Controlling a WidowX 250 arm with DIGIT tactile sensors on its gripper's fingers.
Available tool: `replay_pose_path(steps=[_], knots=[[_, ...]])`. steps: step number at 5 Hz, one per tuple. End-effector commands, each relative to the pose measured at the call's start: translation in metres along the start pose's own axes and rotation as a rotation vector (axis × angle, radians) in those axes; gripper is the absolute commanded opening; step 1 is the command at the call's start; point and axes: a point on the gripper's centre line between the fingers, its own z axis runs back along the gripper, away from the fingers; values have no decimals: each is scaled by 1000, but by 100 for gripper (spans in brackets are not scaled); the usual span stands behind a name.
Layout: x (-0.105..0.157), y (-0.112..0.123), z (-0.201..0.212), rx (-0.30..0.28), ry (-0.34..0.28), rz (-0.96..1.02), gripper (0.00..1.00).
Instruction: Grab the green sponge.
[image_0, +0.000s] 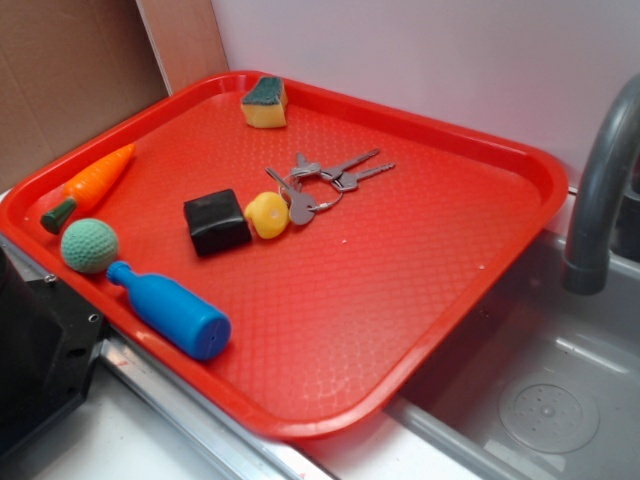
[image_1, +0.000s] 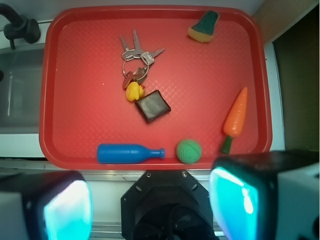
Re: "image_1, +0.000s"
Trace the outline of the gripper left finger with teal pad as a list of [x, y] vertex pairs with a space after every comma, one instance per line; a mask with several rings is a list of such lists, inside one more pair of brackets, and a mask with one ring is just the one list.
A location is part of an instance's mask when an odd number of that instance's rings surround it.
[[90, 185], [77, 171], [1, 174], [2, 240], [88, 240]]

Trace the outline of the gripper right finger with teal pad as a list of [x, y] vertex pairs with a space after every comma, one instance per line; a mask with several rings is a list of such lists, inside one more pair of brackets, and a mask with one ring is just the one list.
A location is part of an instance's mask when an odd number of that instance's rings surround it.
[[212, 165], [209, 200], [229, 240], [317, 240], [320, 156], [285, 150], [223, 155]]

